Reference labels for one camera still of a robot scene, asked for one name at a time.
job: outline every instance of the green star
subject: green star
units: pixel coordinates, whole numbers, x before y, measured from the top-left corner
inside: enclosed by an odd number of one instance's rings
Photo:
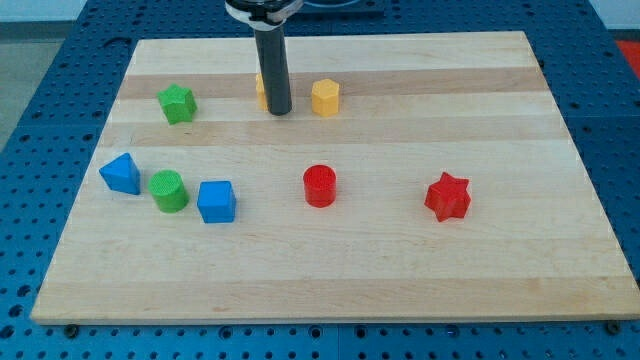
[[[176,84],[171,84],[166,90],[160,91],[158,101],[171,125],[181,121],[191,122],[193,113],[198,109],[191,89]]]

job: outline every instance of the green block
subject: green block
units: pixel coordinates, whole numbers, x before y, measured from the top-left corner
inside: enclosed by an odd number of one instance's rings
[[[171,125],[183,121],[191,122],[193,113],[198,110],[191,89],[176,84],[171,84],[166,90],[160,91],[158,101]]]
[[[149,192],[158,209],[166,213],[175,213],[189,203],[189,194],[184,188],[180,174],[173,170],[161,170],[149,179]]]

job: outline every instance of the toy block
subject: toy block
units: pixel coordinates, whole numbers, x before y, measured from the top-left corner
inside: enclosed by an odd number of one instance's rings
[[[429,186],[424,205],[436,213],[440,222],[450,217],[464,218],[471,203],[468,185],[468,179],[455,178],[443,172],[440,180]]]
[[[229,223],[236,217],[236,197],[229,181],[203,181],[198,194],[198,210],[206,224]]]
[[[189,203],[189,194],[180,174],[173,170],[161,170],[149,179],[149,192],[158,209],[165,213],[175,213]]]
[[[262,74],[256,75],[256,94],[258,95],[258,106],[262,110],[269,110],[267,107],[267,95],[264,92],[264,82],[262,81]]]
[[[332,116],[340,107],[340,84],[324,79],[313,83],[311,90],[311,108],[320,116]]]
[[[160,91],[158,101],[171,125],[183,121],[190,122],[193,119],[193,113],[198,109],[191,89],[176,84],[171,84],[166,90]]]
[[[140,171],[131,154],[124,153],[98,170],[109,189],[140,195]]]
[[[326,165],[314,165],[302,176],[305,200],[309,205],[323,208],[336,200],[336,173]]]

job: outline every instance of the yellow hexagon block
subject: yellow hexagon block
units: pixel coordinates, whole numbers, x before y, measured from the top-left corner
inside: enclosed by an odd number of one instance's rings
[[[313,83],[311,90],[311,108],[320,116],[332,116],[340,108],[340,84],[324,79]]]
[[[267,108],[267,96],[264,93],[264,82],[262,82],[262,74],[256,75],[256,94],[258,95],[258,106],[262,110]]]

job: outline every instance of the cylinder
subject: cylinder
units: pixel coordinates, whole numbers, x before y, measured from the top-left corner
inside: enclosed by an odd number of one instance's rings
[[[165,213],[175,213],[189,203],[189,194],[180,174],[173,170],[161,170],[149,179],[149,192],[158,209]]]
[[[336,173],[326,165],[314,165],[304,172],[304,195],[309,205],[322,208],[336,200]]]
[[[271,31],[255,30],[254,35],[267,108],[273,115],[288,114],[291,111],[291,88],[284,30],[282,26],[278,26]]]

